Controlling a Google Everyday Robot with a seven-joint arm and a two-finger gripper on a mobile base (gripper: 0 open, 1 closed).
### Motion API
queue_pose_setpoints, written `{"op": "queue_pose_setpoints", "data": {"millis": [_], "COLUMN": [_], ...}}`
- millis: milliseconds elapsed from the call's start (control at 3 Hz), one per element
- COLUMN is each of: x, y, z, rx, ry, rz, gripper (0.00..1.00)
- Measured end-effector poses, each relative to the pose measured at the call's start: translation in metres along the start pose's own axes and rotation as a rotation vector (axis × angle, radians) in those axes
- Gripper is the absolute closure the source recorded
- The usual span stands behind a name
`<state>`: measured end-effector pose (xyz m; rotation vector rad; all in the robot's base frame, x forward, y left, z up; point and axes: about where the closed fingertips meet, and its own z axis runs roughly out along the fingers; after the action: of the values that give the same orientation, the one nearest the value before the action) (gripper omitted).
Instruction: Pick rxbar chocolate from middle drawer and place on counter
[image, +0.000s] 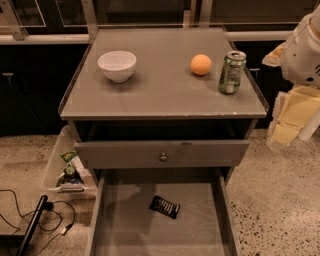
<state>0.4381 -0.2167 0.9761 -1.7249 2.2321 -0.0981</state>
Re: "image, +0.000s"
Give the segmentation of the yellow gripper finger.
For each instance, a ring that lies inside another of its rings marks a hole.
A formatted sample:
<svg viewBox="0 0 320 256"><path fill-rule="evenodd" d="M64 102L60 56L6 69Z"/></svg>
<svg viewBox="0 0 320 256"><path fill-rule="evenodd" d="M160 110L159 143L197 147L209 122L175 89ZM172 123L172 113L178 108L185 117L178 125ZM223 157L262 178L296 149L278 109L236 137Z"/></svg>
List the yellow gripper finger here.
<svg viewBox="0 0 320 256"><path fill-rule="evenodd" d="M278 45L274 50L269 52L262 60L264 65L270 67L280 67L282 64L282 54L284 51L285 44Z"/></svg>
<svg viewBox="0 0 320 256"><path fill-rule="evenodd" d="M268 147L272 150L289 147L318 110L319 89L295 85L287 93L279 92L273 107L273 120L268 128Z"/></svg>

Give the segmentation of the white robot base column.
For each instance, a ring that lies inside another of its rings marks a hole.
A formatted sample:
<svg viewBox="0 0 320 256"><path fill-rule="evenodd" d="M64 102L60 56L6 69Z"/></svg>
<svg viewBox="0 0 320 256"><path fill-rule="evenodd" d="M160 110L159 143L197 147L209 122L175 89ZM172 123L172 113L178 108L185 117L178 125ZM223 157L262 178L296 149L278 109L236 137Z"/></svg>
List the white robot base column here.
<svg viewBox="0 0 320 256"><path fill-rule="evenodd" d="M302 141L308 141L320 126L320 110L308 121L301 129L298 138Z"/></svg>

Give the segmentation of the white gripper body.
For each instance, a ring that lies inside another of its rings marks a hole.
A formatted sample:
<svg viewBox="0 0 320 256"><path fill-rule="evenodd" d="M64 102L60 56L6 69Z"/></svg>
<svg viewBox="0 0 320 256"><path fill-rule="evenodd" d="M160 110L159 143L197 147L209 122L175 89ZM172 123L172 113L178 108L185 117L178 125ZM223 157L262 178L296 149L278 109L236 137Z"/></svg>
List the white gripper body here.
<svg viewBox="0 0 320 256"><path fill-rule="evenodd" d="M304 16L287 38L281 70L293 84L320 86L320 6Z"/></svg>

